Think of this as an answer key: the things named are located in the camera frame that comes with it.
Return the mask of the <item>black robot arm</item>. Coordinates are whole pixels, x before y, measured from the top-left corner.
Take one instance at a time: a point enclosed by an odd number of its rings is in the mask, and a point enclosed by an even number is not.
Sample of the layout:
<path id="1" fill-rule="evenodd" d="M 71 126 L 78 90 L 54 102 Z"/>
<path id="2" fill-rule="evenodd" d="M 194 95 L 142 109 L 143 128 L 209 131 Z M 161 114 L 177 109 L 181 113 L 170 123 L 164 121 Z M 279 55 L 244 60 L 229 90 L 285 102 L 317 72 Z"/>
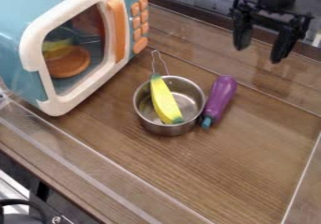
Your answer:
<path id="1" fill-rule="evenodd" d="M 312 23 L 311 12 L 295 11 L 296 0 L 233 0 L 233 45 L 245 50 L 252 44 L 252 30 L 256 25 L 279 33 L 271 50 L 271 62 L 285 59 L 296 42 L 304 39 Z"/>

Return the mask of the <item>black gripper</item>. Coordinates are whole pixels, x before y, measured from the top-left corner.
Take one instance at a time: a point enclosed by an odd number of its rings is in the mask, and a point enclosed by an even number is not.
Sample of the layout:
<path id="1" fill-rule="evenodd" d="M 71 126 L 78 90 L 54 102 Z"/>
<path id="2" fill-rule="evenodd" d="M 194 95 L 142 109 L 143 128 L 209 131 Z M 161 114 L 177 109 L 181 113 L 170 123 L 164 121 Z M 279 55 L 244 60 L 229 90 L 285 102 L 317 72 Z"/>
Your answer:
<path id="1" fill-rule="evenodd" d="M 252 44 L 256 25 L 279 32 L 272 46 L 271 61 L 277 64 L 289 56 L 297 39 L 308 33 L 312 14 L 295 9 L 296 0 L 233 0 L 233 45 L 238 51 Z"/>

